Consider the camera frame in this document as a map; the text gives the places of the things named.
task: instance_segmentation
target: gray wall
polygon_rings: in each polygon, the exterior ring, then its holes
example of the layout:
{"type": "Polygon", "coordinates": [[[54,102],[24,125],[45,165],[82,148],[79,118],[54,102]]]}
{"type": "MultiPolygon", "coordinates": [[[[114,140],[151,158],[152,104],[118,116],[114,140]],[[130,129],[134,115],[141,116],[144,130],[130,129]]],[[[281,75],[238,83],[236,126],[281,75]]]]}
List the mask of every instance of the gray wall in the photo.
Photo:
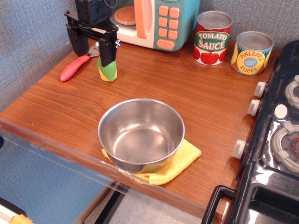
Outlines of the gray wall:
{"type": "Polygon", "coordinates": [[[72,51],[70,8],[74,0],[0,1],[0,112],[72,51]]]}
{"type": "MultiPolygon", "coordinates": [[[[0,1],[0,112],[72,51],[64,12],[74,2],[0,1]]],[[[298,0],[201,0],[199,12],[208,10],[234,18],[233,41],[247,30],[270,34],[276,50],[299,39],[298,0]]]]}
{"type": "Polygon", "coordinates": [[[209,10],[220,10],[233,17],[233,41],[239,33],[249,30],[269,34],[275,50],[299,39],[298,0],[201,0],[199,13],[209,10]]]}

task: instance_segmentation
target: microwave button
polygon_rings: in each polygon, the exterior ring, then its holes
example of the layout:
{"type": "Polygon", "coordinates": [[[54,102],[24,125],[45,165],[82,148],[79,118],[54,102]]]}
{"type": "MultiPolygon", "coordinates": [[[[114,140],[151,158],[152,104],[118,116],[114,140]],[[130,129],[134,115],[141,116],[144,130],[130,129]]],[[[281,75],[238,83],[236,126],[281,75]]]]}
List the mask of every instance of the microwave button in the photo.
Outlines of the microwave button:
{"type": "Polygon", "coordinates": [[[167,37],[167,29],[159,28],[159,30],[158,30],[158,35],[159,35],[160,37],[167,37]]]}
{"type": "Polygon", "coordinates": [[[160,16],[168,16],[168,7],[167,6],[160,6],[159,7],[159,15],[160,16]]]}
{"type": "Polygon", "coordinates": [[[170,40],[159,39],[157,41],[157,46],[164,50],[172,50],[175,46],[175,43],[170,40]]]}
{"type": "Polygon", "coordinates": [[[179,8],[176,8],[176,7],[170,8],[169,16],[171,18],[177,19],[179,17],[179,8]]]}
{"type": "Polygon", "coordinates": [[[161,26],[161,27],[167,27],[167,23],[168,23],[168,19],[167,18],[163,18],[163,17],[159,18],[159,21],[158,21],[159,26],[161,26]]]}
{"type": "Polygon", "coordinates": [[[168,38],[172,40],[176,40],[178,38],[178,32],[176,30],[170,30],[168,32],[168,38]]]}
{"type": "Polygon", "coordinates": [[[170,29],[177,29],[178,28],[178,20],[169,20],[169,28],[170,29]]]}

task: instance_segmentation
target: black stove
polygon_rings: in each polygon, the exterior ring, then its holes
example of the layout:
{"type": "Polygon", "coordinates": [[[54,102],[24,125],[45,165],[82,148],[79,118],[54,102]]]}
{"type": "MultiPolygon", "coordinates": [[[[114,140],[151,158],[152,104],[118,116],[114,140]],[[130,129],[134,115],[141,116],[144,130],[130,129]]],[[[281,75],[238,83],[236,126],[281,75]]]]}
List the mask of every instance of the black stove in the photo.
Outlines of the black stove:
{"type": "Polygon", "coordinates": [[[211,223],[222,197],[231,200],[225,223],[299,224],[299,41],[284,46],[255,96],[250,137],[234,150],[241,159],[237,188],[215,188],[203,224],[211,223]]]}

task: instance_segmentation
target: stainless steel bowl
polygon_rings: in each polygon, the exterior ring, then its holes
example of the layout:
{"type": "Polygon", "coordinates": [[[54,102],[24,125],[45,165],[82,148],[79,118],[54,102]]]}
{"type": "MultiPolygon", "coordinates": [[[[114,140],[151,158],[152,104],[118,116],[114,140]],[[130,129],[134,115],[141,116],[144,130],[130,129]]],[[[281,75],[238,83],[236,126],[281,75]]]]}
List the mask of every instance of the stainless steel bowl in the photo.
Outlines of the stainless steel bowl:
{"type": "Polygon", "coordinates": [[[133,174],[167,165],[181,146],[185,126],[171,106],[137,98],[110,108],[101,118],[99,140],[111,161],[133,174]]]}

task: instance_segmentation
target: tomato sauce can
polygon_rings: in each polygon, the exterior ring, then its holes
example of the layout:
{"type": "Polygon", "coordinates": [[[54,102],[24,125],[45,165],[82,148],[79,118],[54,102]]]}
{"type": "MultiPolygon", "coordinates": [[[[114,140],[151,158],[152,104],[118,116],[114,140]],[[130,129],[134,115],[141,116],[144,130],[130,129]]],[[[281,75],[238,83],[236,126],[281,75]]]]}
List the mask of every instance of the tomato sauce can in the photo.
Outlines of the tomato sauce can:
{"type": "Polygon", "coordinates": [[[221,11],[206,11],[198,15],[194,59],[205,65],[217,65],[224,61],[233,19],[221,11]]]}
{"type": "Polygon", "coordinates": [[[262,73],[268,63],[274,45],[273,39],[264,33],[246,31],[237,36],[231,66],[244,75],[262,73]]]}

